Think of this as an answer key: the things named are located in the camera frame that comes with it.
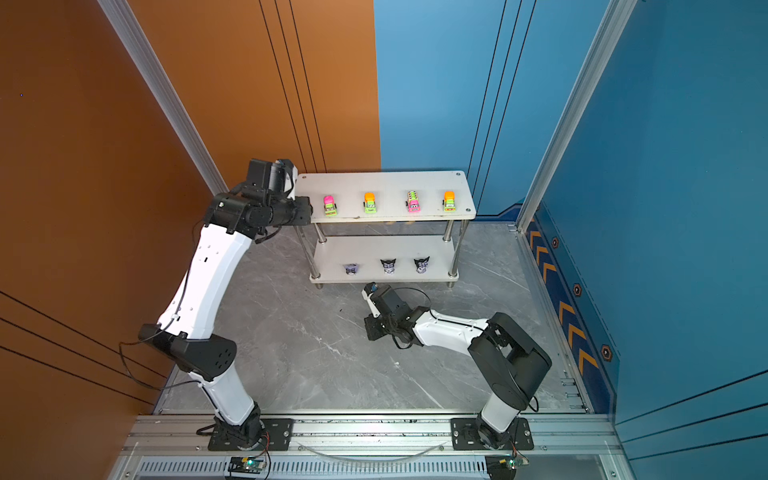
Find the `marble tile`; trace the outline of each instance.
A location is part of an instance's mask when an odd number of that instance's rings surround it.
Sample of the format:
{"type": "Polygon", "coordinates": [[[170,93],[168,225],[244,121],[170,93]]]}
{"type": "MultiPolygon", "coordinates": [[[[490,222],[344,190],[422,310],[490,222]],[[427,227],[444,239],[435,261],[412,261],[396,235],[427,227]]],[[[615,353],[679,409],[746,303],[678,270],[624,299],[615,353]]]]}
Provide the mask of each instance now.
{"type": "MultiPolygon", "coordinates": [[[[326,235],[442,233],[442,222],[338,224],[326,235]]],[[[314,243],[314,229],[306,228],[314,243]]],[[[454,239],[458,239],[458,223],[454,239]]],[[[487,318],[512,316],[550,354],[553,366],[537,391],[542,410],[567,409],[563,362],[551,329],[537,318],[521,265],[503,223],[474,222],[460,256],[460,280],[417,286],[439,312],[487,318]]],[[[219,308],[215,332],[234,339],[235,366],[264,412],[288,409],[466,409],[476,412],[490,389],[469,356],[440,348],[398,350],[389,337],[370,342],[362,284],[315,288],[293,229],[250,248],[219,308]]],[[[412,306],[421,293],[401,290],[412,306]]],[[[186,379],[180,374],[178,381],[186,379]]],[[[196,386],[164,393],[164,410],[210,411],[196,386]]]]}

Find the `pink toy car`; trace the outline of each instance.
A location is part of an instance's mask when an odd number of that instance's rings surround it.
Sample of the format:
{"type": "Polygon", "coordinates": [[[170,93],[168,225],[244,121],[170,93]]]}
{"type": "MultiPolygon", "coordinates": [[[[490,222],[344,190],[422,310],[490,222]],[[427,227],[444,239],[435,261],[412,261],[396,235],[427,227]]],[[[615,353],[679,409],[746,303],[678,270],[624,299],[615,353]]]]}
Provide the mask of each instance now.
{"type": "Polygon", "coordinates": [[[336,215],[336,202],[333,201],[333,195],[327,195],[323,198],[323,206],[325,207],[326,217],[336,215]]]}
{"type": "Polygon", "coordinates": [[[408,207],[409,212],[422,211],[421,206],[419,206],[419,196],[416,195],[416,192],[413,190],[408,192],[408,196],[406,197],[406,207],[408,207]]]}

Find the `blue wall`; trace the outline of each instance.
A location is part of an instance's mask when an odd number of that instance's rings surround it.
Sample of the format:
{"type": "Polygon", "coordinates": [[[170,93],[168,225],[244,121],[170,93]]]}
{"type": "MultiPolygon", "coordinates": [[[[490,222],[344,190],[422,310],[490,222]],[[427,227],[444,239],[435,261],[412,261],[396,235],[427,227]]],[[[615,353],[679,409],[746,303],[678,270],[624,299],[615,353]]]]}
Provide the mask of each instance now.
{"type": "Polygon", "coordinates": [[[519,202],[606,6],[376,0],[382,169],[467,171],[484,215],[519,202]]]}
{"type": "Polygon", "coordinates": [[[768,374],[739,381],[768,369],[767,27],[765,2],[638,2],[545,195],[639,480],[765,475],[766,438],[732,441],[768,434],[768,374]]]}

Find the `white shelf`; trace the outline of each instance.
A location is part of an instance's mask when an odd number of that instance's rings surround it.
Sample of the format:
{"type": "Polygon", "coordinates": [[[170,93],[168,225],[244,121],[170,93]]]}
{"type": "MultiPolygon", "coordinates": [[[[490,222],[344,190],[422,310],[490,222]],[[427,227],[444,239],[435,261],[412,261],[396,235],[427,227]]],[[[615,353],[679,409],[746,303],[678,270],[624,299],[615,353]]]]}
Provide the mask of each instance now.
{"type": "Polygon", "coordinates": [[[309,197],[313,223],[406,222],[420,220],[472,220],[475,205],[463,171],[371,172],[356,174],[301,174],[296,195],[309,197]],[[406,194],[415,190],[421,211],[406,209],[406,194]],[[446,191],[455,194],[456,210],[443,211],[446,191]],[[363,196],[376,195],[376,213],[366,214],[363,196]],[[333,195],[338,214],[326,217],[323,198],[333,195]]]}
{"type": "Polygon", "coordinates": [[[318,242],[315,263],[320,278],[312,283],[368,282],[454,282],[448,276],[453,261],[453,242],[442,241],[442,235],[389,235],[362,237],[328,237],[318,242]],[[416,258],[429,257],[424,273],[416,272],[416,258]],[[384,273],[380,260],[395,258],[395,272],[384,273]],[[357,263],[356,275],[347,275],[344,265],[357,263]]]}

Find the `white robotic arm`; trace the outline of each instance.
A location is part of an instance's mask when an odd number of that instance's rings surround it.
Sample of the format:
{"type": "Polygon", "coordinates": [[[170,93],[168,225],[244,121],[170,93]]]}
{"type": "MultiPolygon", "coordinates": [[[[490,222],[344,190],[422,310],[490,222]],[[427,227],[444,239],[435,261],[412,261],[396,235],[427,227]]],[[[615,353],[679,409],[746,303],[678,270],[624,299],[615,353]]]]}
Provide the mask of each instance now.
{"type": "Polygon", "coordinates": [[[464,319],[428,307],[411,309],[396,289],[375,283],[366,285],[362,297],[371,309],[366,318],[369,340],[392,335],[408,343],[406,348],[441,346],[475,360],[492,391],[476,421],[478,436],[489,448],[503,448],[512,421],[528,406],[552,366],[544,350],[504,313],[464,319]]]}
{"type": "Polygon", "coordinates": [[[237,345],[213,333],[214,320],[240,259],[254,241],[271,236],[266,227],[309,224],[309,198],[296,198],[293,189],[297,176],[290,161],[252,160],[247,181],[211,202],[176,295],[157,323],[139,332],[140,340],[197,380],[213,403],[216,424],[209,449],[250,449],[263,434],[259,407],[233,364],[237,345]]]}

